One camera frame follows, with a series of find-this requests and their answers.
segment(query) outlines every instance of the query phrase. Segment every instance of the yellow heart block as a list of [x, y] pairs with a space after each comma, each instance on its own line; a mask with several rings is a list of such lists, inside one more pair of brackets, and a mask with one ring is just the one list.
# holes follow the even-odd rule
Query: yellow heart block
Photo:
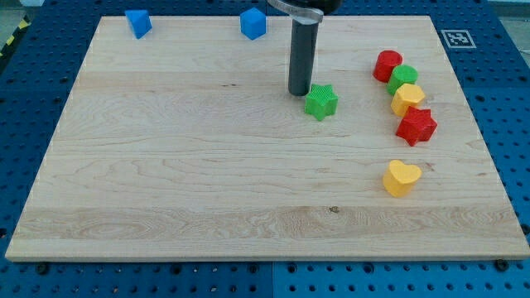
[[393, 160], [383, 175], [383, 185], [390, 195], [399, 198], [411, 192], [412, 187], [422, 176], [422, 169]]

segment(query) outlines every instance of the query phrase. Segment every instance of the blue block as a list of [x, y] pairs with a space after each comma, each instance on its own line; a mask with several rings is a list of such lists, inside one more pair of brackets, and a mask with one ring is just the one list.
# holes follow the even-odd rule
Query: blue block
[[253, 7], [239, 15], [241, 33], [251, 40], [267, 32], [267, 17], [259, 9]]
[[149, 12], [147, 10], [127, 10], [125, 15], [137, 39], [142, 38], [151, 30], [151, 20], [149, 20]]

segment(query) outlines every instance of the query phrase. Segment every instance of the red star block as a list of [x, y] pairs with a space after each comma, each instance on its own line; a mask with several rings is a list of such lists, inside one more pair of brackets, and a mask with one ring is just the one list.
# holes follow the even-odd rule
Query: red star block
[[408, 107], [405, 117], [399, 123], [396, 136], [404, 138], [408, 145], [414, 146], [418, 141], [429, 141], [437, 125], [431, 118], [430, 109]]

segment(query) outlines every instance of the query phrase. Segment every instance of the red block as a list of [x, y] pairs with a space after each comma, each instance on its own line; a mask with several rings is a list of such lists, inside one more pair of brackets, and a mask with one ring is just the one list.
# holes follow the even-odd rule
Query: red block
[[414, 146], [419, 141], [431, 139], [438, 124], [431, 118], [430, 109], [408, 107], [396, 131], [396, 136], [407, 140], [408, 145]]
[[381, 82], [388, 83], [394, 67], [400, 65], [403, 58], [393, 50], [384, 50], [379, 53], [378, 61], [375, 63], [373, 77]]

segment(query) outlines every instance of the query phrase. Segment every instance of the green star block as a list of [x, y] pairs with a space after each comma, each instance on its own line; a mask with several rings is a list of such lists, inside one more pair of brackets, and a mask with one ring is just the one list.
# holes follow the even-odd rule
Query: green star block
[[332, 85], [311, 85], [311, 92], [306, 95], [306, 108], [308, 114], [315, 116], [316, 120], [322, 121], [325, 116], [335, 114], [339, 97], [333, 93]]

